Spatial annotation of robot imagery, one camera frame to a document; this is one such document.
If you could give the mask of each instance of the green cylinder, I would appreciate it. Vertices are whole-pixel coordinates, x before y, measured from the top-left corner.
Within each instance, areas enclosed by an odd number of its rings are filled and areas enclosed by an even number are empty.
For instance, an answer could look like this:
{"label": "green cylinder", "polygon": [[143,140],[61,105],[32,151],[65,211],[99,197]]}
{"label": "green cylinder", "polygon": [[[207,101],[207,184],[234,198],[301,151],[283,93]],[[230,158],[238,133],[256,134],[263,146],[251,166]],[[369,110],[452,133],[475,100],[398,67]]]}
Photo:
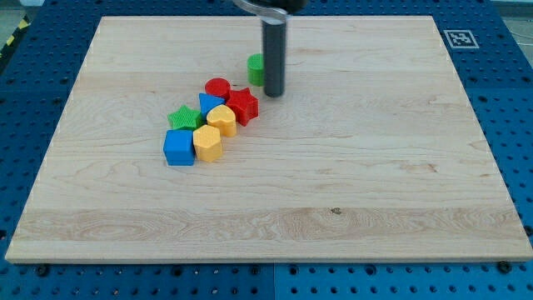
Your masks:
{"label": "green cylinder", "polygon": [[248,82],[256,87],[264,84],[265,72],[263,67],[263,55],[253,54],[248,58]]}

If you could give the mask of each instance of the green star block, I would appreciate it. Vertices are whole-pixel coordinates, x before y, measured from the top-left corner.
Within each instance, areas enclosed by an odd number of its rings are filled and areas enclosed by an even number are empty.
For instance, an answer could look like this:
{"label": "green star block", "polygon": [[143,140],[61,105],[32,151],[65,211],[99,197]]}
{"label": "green star block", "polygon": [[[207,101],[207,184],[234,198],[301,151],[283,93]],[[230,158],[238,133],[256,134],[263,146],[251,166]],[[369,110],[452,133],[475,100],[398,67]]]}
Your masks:
{"label": "green star block", "polygon": [[168,122],[173,130],[196,130],[203,125],[202,113],[182,105],[177,112],[168,115]]}

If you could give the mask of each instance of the cutting board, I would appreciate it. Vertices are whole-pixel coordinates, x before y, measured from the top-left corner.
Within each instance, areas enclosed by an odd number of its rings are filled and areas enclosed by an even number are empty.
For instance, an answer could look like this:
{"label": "cutting board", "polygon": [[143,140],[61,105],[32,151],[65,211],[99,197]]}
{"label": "cutting board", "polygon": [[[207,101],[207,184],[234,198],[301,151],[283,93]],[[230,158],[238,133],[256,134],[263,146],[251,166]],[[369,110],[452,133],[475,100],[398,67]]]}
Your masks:
{"label": "cutting board", "polygon": [[286,93],[213,163],[167,114],[250,87],[256,17],[103,17],[11,263],[525,261],[532,251],[431,17],[293,17]]}

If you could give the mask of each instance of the blue block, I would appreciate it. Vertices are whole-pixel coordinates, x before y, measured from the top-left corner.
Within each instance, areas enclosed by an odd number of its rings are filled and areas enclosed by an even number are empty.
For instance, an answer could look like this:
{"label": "blue block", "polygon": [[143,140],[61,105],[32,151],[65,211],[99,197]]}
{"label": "blue block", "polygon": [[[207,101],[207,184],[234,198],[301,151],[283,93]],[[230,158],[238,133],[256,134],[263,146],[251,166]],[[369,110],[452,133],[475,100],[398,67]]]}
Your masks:
{"label": "blue block", "polygon": [[200,97],[200,111],[202,112],[202,118],[205,120],[207,114],[215,107],[226,103],[224,98],[201,93]]}
{"label": "blue block", "polygon": [[192,131],[168,130],[163,152],[169,166],[192,166],[194,163]]}

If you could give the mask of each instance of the yellow hexagonal block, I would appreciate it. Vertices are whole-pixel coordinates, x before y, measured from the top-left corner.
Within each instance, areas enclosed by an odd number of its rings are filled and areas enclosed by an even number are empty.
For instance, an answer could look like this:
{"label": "yellow hexagonal block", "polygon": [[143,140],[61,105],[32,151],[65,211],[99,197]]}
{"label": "yellow hexagonal block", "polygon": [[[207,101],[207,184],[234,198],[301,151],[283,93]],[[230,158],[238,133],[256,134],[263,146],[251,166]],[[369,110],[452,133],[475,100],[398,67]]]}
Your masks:
{"label": "yellow hexagonal block", "polygon": [[226,105],[219,105],[207,114],[207,123],[220,129],[220,134],[225,137],[237,135],[237,122],[235,113]]}
{"label": "yellow hexagonal block", "polygon": [[192,133],[192,143],[197,158],[204,162],[212,162],[222,156],[222,140],[218,128],[204,125]]}

